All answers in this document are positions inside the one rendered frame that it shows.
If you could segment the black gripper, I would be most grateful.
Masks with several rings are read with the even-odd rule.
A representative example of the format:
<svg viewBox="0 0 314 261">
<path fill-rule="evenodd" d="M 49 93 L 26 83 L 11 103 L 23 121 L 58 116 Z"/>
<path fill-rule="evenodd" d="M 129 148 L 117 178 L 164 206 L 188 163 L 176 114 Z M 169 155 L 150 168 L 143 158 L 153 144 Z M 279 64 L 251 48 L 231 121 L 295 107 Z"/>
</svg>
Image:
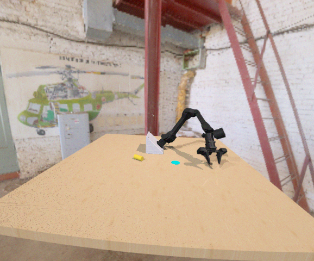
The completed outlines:
<svg viewBox="0 0 314 261">
<path fill-rule="evenodd" d="M 221 158 L 222 155 L 225 154 L 227 152 L 226 148 L 220 148 L 219 150 L 217 150 L 217 147 L 215 146 L 216 141 L 214 140 L 207 140 L 205 142 L 205 147 L 200 147 L 197 150 L 197 154 L 201 154 L 201 156 L 204 156 L 204 158 L 206 159 L 206 161 L 210 164 L 210 157 L 209 157 L 209 153 L 217 153 L 217 159 L 218 159 L 218 163 L 221 163 Z"/>
</svg>

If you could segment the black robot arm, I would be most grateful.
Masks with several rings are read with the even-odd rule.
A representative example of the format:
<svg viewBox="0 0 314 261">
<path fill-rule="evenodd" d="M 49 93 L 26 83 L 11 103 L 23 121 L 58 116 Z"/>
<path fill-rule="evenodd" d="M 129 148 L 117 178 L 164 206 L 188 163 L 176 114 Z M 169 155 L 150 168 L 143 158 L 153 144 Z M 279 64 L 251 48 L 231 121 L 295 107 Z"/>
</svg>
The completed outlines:
<svg viewBox="0 0 314 261">
<path fill-rule="evenodd" d="M 198 109 L 185 108 L 177 124 L 173 127 L 171 131 L 167 132 L 166 134 L 162 134 L 161 139 L 157 141 L 157 144 L 162 148 L 164 144 L 166 143 L 169 144 L 173 142 L 177 138 L 176 133 L 179 131 L 179 129 L 182 127 L 185 121 L 195 116 L 201 122 L 202 129 L 205 132 L 205 134 L 204 133 L 202 134 L 202 137 L 205 138 L 205 141 L 214 140 L 214 138 L 221 139 L 226 137 L 223 128 L 216 130 L 211 128 L 211 126 L 204 120 L 203 116 L 201 115 Z"/>
</svg>

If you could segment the yellow cylinder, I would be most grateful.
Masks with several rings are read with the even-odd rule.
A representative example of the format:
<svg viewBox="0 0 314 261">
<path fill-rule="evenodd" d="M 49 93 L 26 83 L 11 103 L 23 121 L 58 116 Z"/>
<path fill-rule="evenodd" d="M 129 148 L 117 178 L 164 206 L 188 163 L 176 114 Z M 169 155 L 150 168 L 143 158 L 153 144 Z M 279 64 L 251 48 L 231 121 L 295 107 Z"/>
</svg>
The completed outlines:
<svg viewBox="0 0 314 261">
<path fill-rule="evenodd" d="M 139 155 L 135 154 L 135 155 L 134 155 L 134 159 L 143 161 L 143 156 L 139 156 Z"/>
</svg>

